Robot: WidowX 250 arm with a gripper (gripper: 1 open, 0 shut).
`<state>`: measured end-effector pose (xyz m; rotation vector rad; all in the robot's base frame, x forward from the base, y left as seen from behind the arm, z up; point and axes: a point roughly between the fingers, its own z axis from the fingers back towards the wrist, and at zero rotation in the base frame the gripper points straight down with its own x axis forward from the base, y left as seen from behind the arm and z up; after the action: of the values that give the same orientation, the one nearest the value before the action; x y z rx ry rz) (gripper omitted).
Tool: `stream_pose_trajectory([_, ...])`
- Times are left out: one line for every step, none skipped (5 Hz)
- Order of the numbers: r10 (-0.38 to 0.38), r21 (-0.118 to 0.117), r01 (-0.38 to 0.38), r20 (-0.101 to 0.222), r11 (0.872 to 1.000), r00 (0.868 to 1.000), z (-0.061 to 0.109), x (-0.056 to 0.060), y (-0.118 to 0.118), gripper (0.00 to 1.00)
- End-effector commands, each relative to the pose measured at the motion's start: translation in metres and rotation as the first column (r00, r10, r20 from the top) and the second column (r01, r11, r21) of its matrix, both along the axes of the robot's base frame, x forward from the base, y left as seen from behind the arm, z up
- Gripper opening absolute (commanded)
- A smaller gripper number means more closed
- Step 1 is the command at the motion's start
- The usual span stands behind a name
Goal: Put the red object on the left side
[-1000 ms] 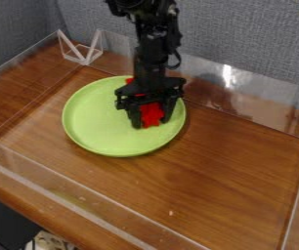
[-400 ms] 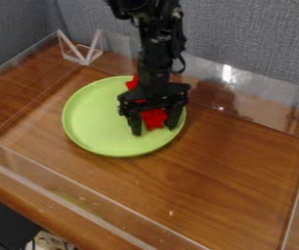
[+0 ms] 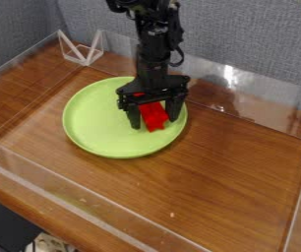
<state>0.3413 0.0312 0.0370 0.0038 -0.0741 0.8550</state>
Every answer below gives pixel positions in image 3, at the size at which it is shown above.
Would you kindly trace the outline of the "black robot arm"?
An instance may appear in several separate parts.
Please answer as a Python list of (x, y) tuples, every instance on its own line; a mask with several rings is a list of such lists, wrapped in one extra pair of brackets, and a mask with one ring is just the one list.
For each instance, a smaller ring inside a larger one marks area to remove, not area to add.
[(126, 114), (134, 129), (140, 128), (140, 106), (156, 101), (166, 102), (168, 119), (179, 118), (188, 95), (190, 76), (171, 75), (168, 67), (184, 63), (180, 43), (184, 29), (180, 23), (178, 0), (105, 0), (115, 13), (124, 13), (135, 22), (136, 75), (134, 80), (116, 89), (117, 108)]

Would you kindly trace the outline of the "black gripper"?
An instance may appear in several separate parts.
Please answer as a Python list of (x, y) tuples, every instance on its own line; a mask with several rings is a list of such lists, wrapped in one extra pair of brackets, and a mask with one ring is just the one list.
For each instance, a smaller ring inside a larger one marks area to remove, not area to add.
[(188, 96), (190, 76), (168, 75), (146, 82), (136, 76), (128, 83), (116, 89), (117, 108), (127, 110), (131, 127), (140, 129), (139, 106), (144, 103), (163, 101), (170, 121), (175, 122), (180, 116), (183, 104)]

